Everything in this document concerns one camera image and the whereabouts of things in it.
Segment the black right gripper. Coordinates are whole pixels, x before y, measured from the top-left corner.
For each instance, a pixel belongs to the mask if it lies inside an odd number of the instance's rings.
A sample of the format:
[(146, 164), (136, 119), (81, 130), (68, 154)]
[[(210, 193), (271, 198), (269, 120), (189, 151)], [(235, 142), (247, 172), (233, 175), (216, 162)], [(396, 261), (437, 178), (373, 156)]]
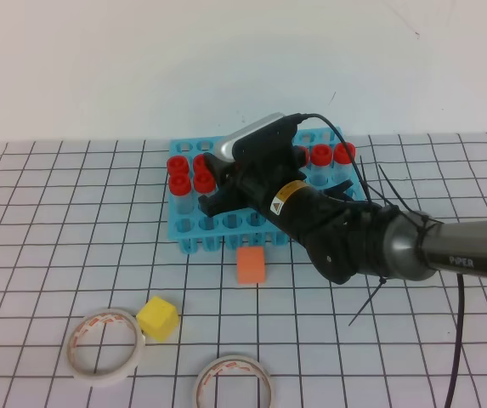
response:
[(304, 247), (327, 280), (341, 285), (355, 274), (387, 277), (380, 241), (385, 211), (370, 200), (337, 199), (305, 182), (292, 152), (300, 123), (281, 118), (237, 141), (234, 162), (205, 153), (218, 191), (199, 197), (200, 210), (212, 218), (242, 209), (244, 200)]

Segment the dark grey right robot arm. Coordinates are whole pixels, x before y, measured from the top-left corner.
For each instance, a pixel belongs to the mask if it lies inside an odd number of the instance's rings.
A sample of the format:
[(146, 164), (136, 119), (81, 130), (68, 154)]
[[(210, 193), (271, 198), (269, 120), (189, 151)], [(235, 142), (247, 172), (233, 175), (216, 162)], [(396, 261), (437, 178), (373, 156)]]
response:
[(354, 201), (345, 184), (307, 184), (306, 155), (293, 143), (304, 120), (275, 114), (224, 137), (204, 156), (218, 189), (200, 198), (201, 211), (255, 210), (338, 285), (357, 274), (424, 281), (439, 270), (487, 278), (487, 221), (443, 224), (403, 202)]

